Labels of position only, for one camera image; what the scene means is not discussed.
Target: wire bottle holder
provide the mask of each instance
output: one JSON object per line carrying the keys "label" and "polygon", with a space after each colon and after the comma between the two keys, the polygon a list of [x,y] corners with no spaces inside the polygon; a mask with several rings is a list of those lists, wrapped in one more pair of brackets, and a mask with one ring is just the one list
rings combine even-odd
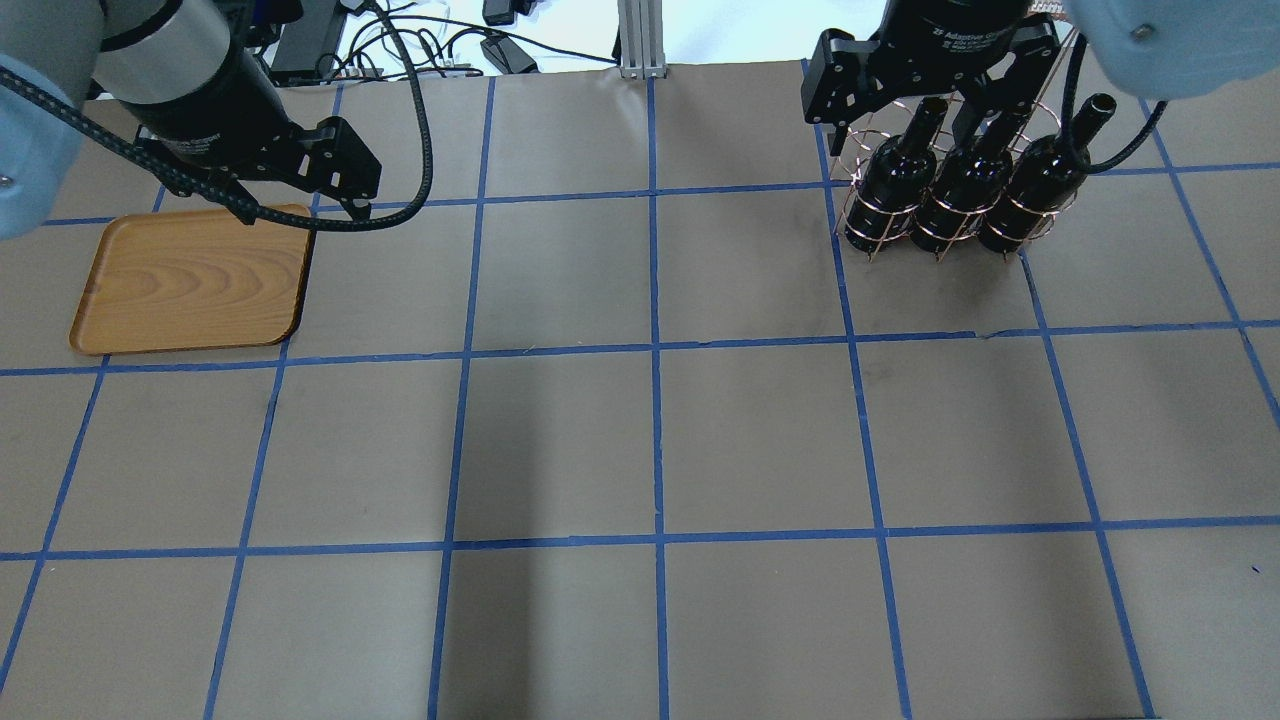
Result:
{"label": "wire bottle holder", "polygon": [[[963,99],[959,97],[957,95],[951,95],[947,100],[950,102],[963,102]],[[978,208],[975,210],[964,211],[964,210],[956,210],[955,208],[947,205],[945,201],[938,200],[937,197],[933,196],[932,191],[925,191],[924,197],[920,200],[919,204],[911,205],[910,208],[906,208],[896,213],[888,213],[882,210],[881,208],[877,208],[874,204],[861,197],[861,195],[858,191],[861,187],[864,168],[867,163],[870,160],[872,154],[876,152],[876,149],[879,146],[879,143],[883,142],[884,140],[888,140],[893,135],[882,129],[877,129],[876,117],[881,115],[883,118],[883,113],[886,110],[893,113],[904,113],[905,114],[904,119],[906,120],[909,120],[913,114],[913,110],[899,100],[895,100],[891,105],[881,110],[877,110],[876,113],[869,114],[861,129],[849,131],[849,142],[846,143],[846,147],[852,149],[852,158],[851,158],[852,163],[850,164],[844,155],[840,158],[833,158],[831,161],[829,177],[836,182],[846,182],[846,181],[849,182],[849,191],[845,193],[845,201],[841,205],[841,217],[837,232],[840,232],[841,234],[852,233],[860,237],[861,240],[867,241],[867,243],[869,243],[870,246],[873,246],[873,250],[867,254],[867,261],[870,263],[876,260],[876,258],[879,255],[879,251],[886,245],[896,240],[900,240],[902,237],[906,237],[914,228],[919,228],[924,233],[937,240],[938,245],[942,246],[941,251],[934,252],[934,258],[937,259],[937,261],[941,263],[955,243],[963,242],[978,234],[978,232],[983,227],[983,218],[986,217],[987,211],[996,205],[996,202],[991,202],[987,206]],[[1046,113],[1053,120],[1055,127],[1061,129],[1062,122],[1061,118],[1059,118],[1057,113],[1055,113],[1053,109],[1050,108],[1048,105],[1041,101],[1036,101],[1036,109],[1032,113],[1032,118],[1034,118],[1039,113]],[[874,140],[876,136],[879,137],[878,142]],[[1021,155],[1023,150],[1027,147],[1027,145],[1032,142],[1032,140],[1033,140],[1032,137],[1027,136],[1025,129],[1018,135],[1018,140],[1014,141],[1014,146],[1010,149],[1015,159]],[[876,145],[873,146],[870,145],[870,142],[876,142]],[[931,146],[940,155],[946,155],[946,152],[951,150],[951,147],[954,146],[954,137],[951,132],[946,129],[940,129],[937,135],[933,136],[933,142],[931,143]],[[883,223],[884,232],[881,234],[881,237],[869,237],[861,231],[849,224],[849,211],[852,209],[855,202],[863,205],[873,214],[879,215],[884,219]],[[1036,223],[1036,229],[1032,232],[1032,234],[1027,238],[1009,238],[996,228],[991,229],[992,232],[995,232],[1001,237],[1005,237],[1006,240],[1027,245],[1033,240],[1044,237],[1046,234],[1048,234],[1051,229],[1053,229],[1053,223],[1057,219],[1059,213],[1066,210],[1068,208],[1071,206],[1073,202],[1075,202],[1075,193],[1071,193],[1071,197],[1068,199],[1068,201],[1061,208],[1048,211],[1030,210],[1023,205],[1019,205],[1016,201],[1012,202],[1021,210],[1025,210],[1033,215],[1039,215],[1041,219]],[[916,225],[914,222],[915,211],[925,204],[933,204],[938,208],[942,208],[943,210],[951,211],[957,215],[964,215],[965,218],[954,233],[946,237],[940,236],[933,231],[929,231],[928,228]]]}

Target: wire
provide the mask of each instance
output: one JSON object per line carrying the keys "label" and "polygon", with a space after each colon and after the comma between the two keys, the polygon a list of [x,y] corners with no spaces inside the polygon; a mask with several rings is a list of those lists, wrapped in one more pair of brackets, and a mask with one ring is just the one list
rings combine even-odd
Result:
{"label": "wire", "polygon": [[[371,8],[374,13],[378,14],[379,20],[389,29],[396,29],[392,23],[390,17],[387,14],[380,5],[374,0],[365,0],[365,6]],[[402,55],[408,56],[408,49],[404,47],[404,41],[401,40],[399,33],[392,36],[392,41]],[[413,72],[412,65],[404,64],[406,72]],[[408,205],[403,209],[397,210],[390,215],[384,215],[381,218],[369,218],[365,220],[334,220],[326,218],[311,218],[305,215],[293,215],[291,213],[282,213],[271,208],[264,208],[257,201],[246,200],[243,197],[232,195],[230,192],[210,184],[209,182],[201,181],[187,174],[183,170],[169,165],[164,160],[160,160],[155,155],[151,155],[146,150],[131,143],[129,141],[116,136],[111,131],[104,128],[102,126],[95,123],[90,118],[86,118],[79,110],[67,105],[58,97],[45,92],[36,85],[31,83],[26,78],[18,76],[5,65],[0,65],[0,86],[12,90],[19,96],[27,99],[28,101],[37,105],[40,109],[45,110],[50,115],[58,118],[59,120],[67,123],[77,132],[84,135],[93,142],[97,142],[102,147],[106,147],[111,152],[115,152],[120,158],[129,160],[131,163],[146,169],[151,174],[160,178],[165,184],[172,184],[180,187],[183,190],[201,195],[202,197],[225,205],[232,211],[238,215],[248,215],[252,218],[268,220],[271,223],[279,223],[282,225],[291,225],[294,228],[302,228],[308,231],[323,231],[323,232],[369,232],[376,229],[392,228],[406,223],[426,202],[426,196],[431,192],[431,181],[434,178],[434,160],[431,156],[431,128],[426,119],[426,109],[422,105],[422,90],[419,83],[410,82],[410,94],[413,96],[413,113],[417,117],[419,133],[422,141],[422,179],[419,184],[417,193],[410,200]]]}
{"label": "wire", "polygon": [[[536,41],[536,40],[534,40],[531,37],[525,37],[522,35],[516,35],[513,32],[507,32],[504,29],[495,29],[495,28],[486,27],[486,26],[477,26],[475,23],[468,23],[468,22],[463,22],[463,20],[454,20],[454,19],[451,19],[451,18],[440,18],[440,17],[436,17],[436,15],[396,15],[396,19],[398,19],[398,20],[429,20],[429,22],[444,23],[444,24],[451,24],[451,26],[461,26],[461,27],[471,28],[472,31],[479,31],[479,32],[481,32],[484,35],[504,36],[504,37],[509,37],[512,40],[522,40],[525,42],[529,42],[530,45],[536,45],[538,47],[541,47],[543,50],[548,50],[550,53],[556,53],[557,55],[571,55],[573,58],[582,58],[584,60],[594,60],[596,63],[605,63],[608,65],[614,65],[614,67],[617,67],[617,64],[618,64],[618,61],[614,60],[613,58],[602,58],[599,55],[590,55],[588,53],[579,53],[577,50],[566,50],[563,47],[553,47],[550,45],[547,45],[545,42],[539,42],[539,41]],[[362,27],[358,31],[356,31],[356,35],[358,36],[361,32],[364,32],[370,26],[366,24],[365,27]],[[451,42],[445,42],[445,47],[448,47],[449,45],[451,45]]]}
{"label": "wire", "polygon": [[1134,154],[1142,143],[1147,141],[1147,137],[1153,129],[1156,129],[1156,123],[1165,114],[1165,108],[1169,106],[1169,100],[1161,100],[1156,102],[1156,106],[1151,110],[1151,117],[1147,118],[1147,124],[1142,126],[1138,135],[1125,145],[1120,152],[1116,152],[1111,159],[1097,164],[1089,164],[1085,161],[1084,156],[1080,155],[1080,149],[1075,146],[1075,138],[1071,136],[1071,118],[1075,117],[1075,86],[1080,81],[1080,67],[1084,64],[1084,51],[1088,47],[1089,41],[1083,33],[1078,35],[1075,38],[1075,49],[1071,50],[1071,60],[1066,65],[1066,79],[1065,87],[1062,88],[1062,143],[1066,146],[1068,156],[1075,164],[1075,167],[1083,170],[1085,174],[1097,174],[1115,168],[1120,163],[1124,163]]}

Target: wine bottle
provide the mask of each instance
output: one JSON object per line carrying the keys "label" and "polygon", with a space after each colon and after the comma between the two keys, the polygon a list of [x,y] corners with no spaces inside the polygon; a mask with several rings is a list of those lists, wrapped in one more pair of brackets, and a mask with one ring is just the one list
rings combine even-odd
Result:
{"label": "wine bottle", "polygon": [[941,97],[925,97],[906,131],[882,142],[867,161],[867,174],[845,225],[845,237],[854,247],[874,254],[882,243],[908,232],[909,211],[920,202],[937,172],[933,136],[942,127],[947,106]]}
{"label": "wine bottle", "polygon": [[[1084,163],[1089,161],[1085,146],[1115,111],[1115,97],[1100,92],[1071,119],[1071,140]],[[978,233],[982,245],[996,252],[1016,252],[1023,242],[1044,233],[1052,213],[1066,205],[1087,177],[1068,154],[1061,133],[1032,142],[1018,159],[1005,193],[987,213]]]}
{"label": "wine bottle", "polygon": [[929,197],[915,210],[911,241],[920,250],[942,252],[951,242],[972,237],[980,211],[1000,197],[1014,170],[1009,146],[1030,118],[1030,108],[1005,110],[987,132],[947,152]]}

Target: blue grid line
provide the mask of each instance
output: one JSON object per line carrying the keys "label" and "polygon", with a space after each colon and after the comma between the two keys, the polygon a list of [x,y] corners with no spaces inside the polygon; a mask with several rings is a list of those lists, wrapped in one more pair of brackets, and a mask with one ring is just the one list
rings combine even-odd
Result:
{"label": "blue grid line", "polygon": [[[1115,530],[1169,530],[1203,528],[1263,528],[1280,527],[1280,515],[1225,515],[1207,518],[1153,518],[1130,520],[1102,520],[1107,532]],[[666,544],[795,542],[829,539],[876,539],[879,534],[890,538],[932,538],[968,536],[1021,536],[1093,532],[1092,521],[1073,523],[1009,523],[989,525],[904,525],[876,528],[801,528],[781,530],[707,530],[663,533]],[[620,536],[566,536],[534,538],[493,538],[454,541],[454,551],[538,550],[556,547],[608,547],[655,544],[654,533]],[[376,555],[401,552],[440,552],[444,541],[406,541],[349,544],[291,544],[291,546],[237,546],[228,547],[152,547],[109,550],[50,550],[49,552],[0,552],[0,562],[29,562],[44,556],[55,560],[150,560],[161,557],[296,557],[314,555]]]}
{"label": "blue grid line", "polygon": [[244,577],[244,560],[247,557],[250,533],[253,529],[253,514],[257,510],[257,495],[262,484],[262,470],[266,468],[266,452],[271,443],[271,429],[275,425],[275,410],[280,398],[280,388],[284,387],[285,359],[289,354],[289,341],[280,343],[280,356],[275,363],[275,380],[271,384],[271,396],[266,404],[266,415],[262,419],[262,433],[257,442],[257,456],[253,461],[253,477],[250,482],[248,500],[244,502],[244,519],[241,523],[239,546],[236,548],[236,566],[232,569],[232,582],[227,591],[227,606],[223,611],[223,624],[218,633],[218,648],[214,652],[214,669],[209,676],[209,692],[205,694],[204,719],[212,720],[214,706],[218,702],[218,689],[223,679],[223,666],[227,661],[227,646],[230,642],[232,623],[236,620],[236,603],[239,600],[239,585]]}
{"label": "blue grid line", "polygon": [[570,345],[566,347],[529,347],[526,350],[476,350],[471,357],[547,357],[554,355],[602,355],[613,352],[649,352],[648,343]]}
{"label": "blue grid line", "polygon": [[289,357],[285,365],[352,365],[357,363],[422,363],[429,360],[461,360],[462,352],[389,352],[385,355],[340,355],[333,357]]}
{"label": "blue grid line", "polygon": [[440,669],[444,665],[444,630],[449,609],[449,579],[453,571],[454,532],[458,521],[458,487],[462,475],[462,443],[467,419],[467,393],[471,383],[471,347],[475,341],[476,295],[480,284],[480,243],[484,237],[485,184],[489,177],[489,142],[493,137],[493,99],[497,83],[489,78],[480,140],[480,182],[476,188],[475,234],[471,238],[471,279],[467,290],[467,322],[462,341],[462,368],[458,377],[458,409],[453,420],[453,457],[449,466],[449,500],[444,514],[444,548],[440,555],[440,584],[435,597],[435,637],[431,643],[431,674],[428,683],[426,716],[435,720],[440,703]]}
{"label": "blue grid line", "polygon": [[44,227],[55,227],[55,225],[105,225],[106,223],[110,223],[114,219],[115,219],[115,215],[111,215],[109,218],[61,218],[61,219],[58,219],[58,220],[45,220],[44,223],[40,223],[40,224],[44,225]]}
{"label": "blue grid line", "polygon": [[[1143,114],[1149,117],[1151,110],[1147,108],[1147,101],[1139,100],[1139,104],[1142,105]],[[1178,193],[1178,202],[1181,204],[1183,213],[1187,215],[1187,223],[1190,225],[1192,233],[1196,236],[1196,245],[1199,246],[1201,255],[1204,256],[1204,263],[1208,265],[1210,273],[1213,274],[1213,282],[1217,283],[1217,292],[1222,296],[1222,304],[1226,305],[1226,311],[1230,314],[1231,322],[1240,333],[1240,342],[1244,345],[1244,355],[1249,359],[1249,365],[1253,366],[1253,374],[1257,377],[1258,386],[1262,388],[1267,409],[1271,410],[1271,420],[1277,428],[1280,428],[1280,402],[1276,401],[1275,389],[1271,387],[1271,380],[1267,379],[1267,373],[1262,368],[1262,361],[1258,359],[1258,352],[1253,347],[1253,341],[1249,338],[1249,333],[1240,319],[1240,311],[1235,306],[1231,291],[1226,287],[1226,281],[1222,278],[1222,272],[1217,266],[1217,260],[1213,259],[1213,251],[1210,250],[1208,241],[1204,238],[1204,232],[1201,228],[1199,220],[1196,218],[1196,210],[1192,209],[1190,200],[1187,197],[1187,190],[1183,188],[1183,181],[1172,169],[1174,163],[1169,158],[1169,149],[1165,147],[1165,140],[1160,135],[1158,127],[1155,132],[1152,132],[1152,140],[1155,140],[1156,150],[1160,151],[1160,158],[1165,163],[1169,179],[1174,183],[1174,192]]]}
{"label": "blue grid line", "polygon": [[658,100],[654,78],[645,81],[645,118],[649,137],[649,342],[653,389],[653,532],[654,607],[658,652],[658,717],[671,717],[671,673],[667,648],[667,520],[662,461],[662,325],[658,305]]}
{"label": "blue grid line", "polygon": [[886,528],[891,538],[937,538],[955,536],[1036,536],[1093,530],[1092,523],[1011,523],[1000,525],[918,525]]}
{"label": "blue grid line", "polygon": [[1089,475],[1089,466],[1084,459],[1084,447],[1080,445],[1080,434],[1075,425],[1075,414],[1071,411],[1071,400],[1066,393],[1066,382],[1062,379],[1062,369],[1059,365],[1057,352],[1053,348],[1053,337],[1048,333],[1048,323],[1044,320],[1044,306],[1036,288],[1036,277],[1032,273],[1027,252],[1019,252],[1019,258],[1023,263],[1023,272],[1027,274],[1027,287],[1032,295],[1036,323],[1041,328],[1041,341],[1044,345],[1044,355],[1048,359],[1050,373],[1053,377],[1053,389],[1057,392],[1057,401],[1062,407],[1062,420],[1066,423],[1068,439],[1071,442],[1071,454],[1075,456],[1075,469],[1080,475],[1080,489],[1084,491],[1084,501],[1089,509],[1091,525],[1098,542],[1102,570],[1106,574],[1107,585],[1111,591],[1111,602],[1115,606],[1116,623],[1120,626],[1120,635],[1124,639],[1125,653],[1129,656],[1129,669],[1133,673],[1134,685],[1138,689],[1138,700],[1142,703],[1144,716],[1155,717],[1156,711],[1151,702],[1151,692],[1147,688],[1147,676],[1142,669],[1142,659],[1138,656],[1138,646],[1133,637],[1133,629],[1129,625],[1129,611],[1125,609],[1124,594],[1120,591],[1120,578],[1116,574],[1115,561],[1111,559],[1111,543],[1107,542],[1102,514],[1098,510],[1098,500],[1093,492],[1093,479]]}
{"label": "blue grid line", "polygon": [[[809,61],[800,60],[801,72],[809,72]],[[813,128],[818,147],[818,164],[822,165],[823,182],[831,182],[831,169],[827,167],[827,143],[822,137],[822,126]],[[849,288],[845,284],[845,261],[840,250],[840,232],[836,218],[836,204],[829,192],[823,193],[827,201],[827,228],[831,234],[831,254],[836,265],[836,286],[840,292],[840,310],[845,320],[845,336],[849,345],[849,368],[854,380],[854,398],[858,405],[858,430],[861,434],[863,462],[867,470],[867,491],[870,497],[872,519],[876,524],[876,553],[879,557],[881,585],[884,591],[884,618],[888,624],[890,648],[893,655],[893,675],[897,680],[897,700],[904,720],[911,720],[911,693],[906,679],[906,660],[902,651],[902,632],[897,616],[897,600],[893,592],[893,570],[890,565],[888,537],[884,533],[884,511],[881,506],[879,480],[876,475],[876,459],[872,448],[872,429],[867,416],[867,395],[863,388],[863,370],[858,355],[858,332],[849,304]]]}
{"label": "blue grid line", "polygon": [[1108,530],[1169,530],[1178,528],[1258,528],[1280,525],[1280,515],[1238,515],[1220,518],[1164,518],[1156,520],[1103,520]]}
{"label": "blue grid line", "polygon": [[67,503],[67,493],[72,489],[72,478],[76,475],[76,465],[79,462],[81,450],[84,447],[84,436],[88,434],[88,424],[93,419],[97,397],[102,392],[102,380],[106,379],[106,373],[102,370],[110,361],[111,356],[104,355],[102,361],[99,363],[97,377],[93,379],[93,391],[90,392],[88,402],[84,405],[84,415],[81,418],[79,430],[76,433],[76,442],[72,443],[67,469],[63,471],[63,482],[58,486],[54,509],[49,515],[49,523],[45,525],[45,538],[41,541],[36,564],[31,569],[31,579],[27,582],[27,592],[22,596],[18,618],[13,621],[13,632],[9,635],[9,644],[5,648],[4,662],[0,662],[0,693],[4,692],[5,682],[9,679],[9,669],[13,666],[14,653],[18,652],[18,641],[22,638],[22,630],[27,624],[27,614],[31,612],[31,603],[36,598],[36,585],[40,584],[40,575],[45,570],[49,548],[54,544],[54,533],[58,530],[58,521],[61,519],[63,506]]}
{"label": "blue grid line", "polygon": [[[1233,331],[1239,325],[1245,328],[1280,328],[1280,319],[1275,320],[1244,320],[1239,324],[1231,320],[1206,322],[1206,323],[1156,323],[1148,325],[1080,325],[1080,327],[1051,327],[1047,328],[1051,336],[1091,336],[1091,334],[1128,334],[1128,333],[1174,333],[1174,332],[1199,332],[1199,331]],[[920,342],[920,341],[946,341],[946,340],[996,340],[1011,337],[1039,337],[1038,328],[1012,328],[979,334],[974,331],[942,331],[942,332],[902,332],[902,333],[869,333],[854,336],[859,345],[881,342]],[[803,346],[803,345],[840,345],[847,342],[845,336],[814,336],[814,337],[764,337],[742,340],[708,340],[708,341],[668,341],[659,345],[660,350],[708,350],[718,347],[777,347],[777,346]],[[618,345],[571,345],[557,347],[527,347],[506,350],[474,350],[472,359],[488,357],[524,357],[524,356],[556,356],[556,355],[599,355],[614,352],[649,352],[652,343],[618,343]],[[443,352],[389,352],[381,355],[330,355],[310,357],[288,357],[285,366],[301,365],[346,365],[358,363],[419,363],[433,360],[461,360],[461,351]],[[236,363],[169,363],[169,364],[119,364],[111,363],[104,372],[114,374],[136,373],[218,373],[229,370],[264,370],[275,368],[275,360],[246,360]],[[99,372],[96,365],[69,365],[55,368],[6,368],[0,369],[0,378],[46,377],[46,375],[92,375]]]}
{"label": "blue grid line", "polygon": [[796,345],[841,345],[847,342],[845,336],[815,336],[815,337],[774,337],[760,340],[703,340],[703,341],[677,341],[660,342],[660,350],[710,350],[724,347],[783,347]]}

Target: wooden tray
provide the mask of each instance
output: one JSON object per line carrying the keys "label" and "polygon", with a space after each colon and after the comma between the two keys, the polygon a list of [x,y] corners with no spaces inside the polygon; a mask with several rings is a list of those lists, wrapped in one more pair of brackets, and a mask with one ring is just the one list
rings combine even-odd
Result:
{"label": "wooden tray", "polygon": [[[306,215],[302,205],[285,213]],[[124,215],[102,231],[72,350],[84,355],[274,345],[302,313],[315,233],[227,210]]]}

